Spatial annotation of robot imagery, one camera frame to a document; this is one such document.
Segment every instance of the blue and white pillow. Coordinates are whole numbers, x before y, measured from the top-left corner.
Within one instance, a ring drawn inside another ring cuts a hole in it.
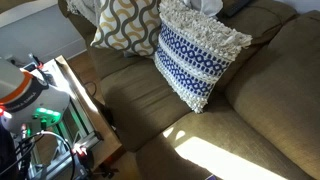
[[[252,38],[179,0],[162,0],[160,18],[156,67],[180,98],[200,113],[215,83]]]

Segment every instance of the throw pillow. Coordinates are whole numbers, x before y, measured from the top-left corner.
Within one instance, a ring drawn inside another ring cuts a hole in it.
[[[100,22],[91,46],[154,54],[160,31],[158,1],[101,0]]]
[[[160,18],[156,67],[180,98],[200,113],[215,83],[252,37],[179,0],[162,0]]]

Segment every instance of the couch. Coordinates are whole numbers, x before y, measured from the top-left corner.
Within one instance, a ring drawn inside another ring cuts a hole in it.
[[[59,7],[86,40],[105,108],[143,179],[320,179],[320,12],[255,0],[220,15],[252,44],[195,114],[151,59],[90,47],[96,28],[64,0]]]

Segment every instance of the floor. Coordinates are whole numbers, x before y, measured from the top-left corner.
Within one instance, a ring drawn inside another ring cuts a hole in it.
[[[78,78],[87,88],[89,93],[94,95],[94,97],[104,104],[103,97],[100,91],[99,78],[95,74],[95,70],[91,60],[89,59],[88,53],[84,52],[68,61],[71,68],[76,72]],[[125,152],[116,162],[111,164],[111,168],[116,168],[119,173],[116,173],[112,178],[113,180],[139,180],[141,179],[138,167],[135,161],[135,156],[133,153]],[[95,177],[94,179],[102,180],[104,178]]]

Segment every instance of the pillow fringe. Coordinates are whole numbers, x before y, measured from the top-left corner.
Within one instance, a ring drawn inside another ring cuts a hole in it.
[[[234,61],[252,36],[237,32],[205,14],[189,9],[179,0],[162,0],[160,17],[171,29],[204,49]]]

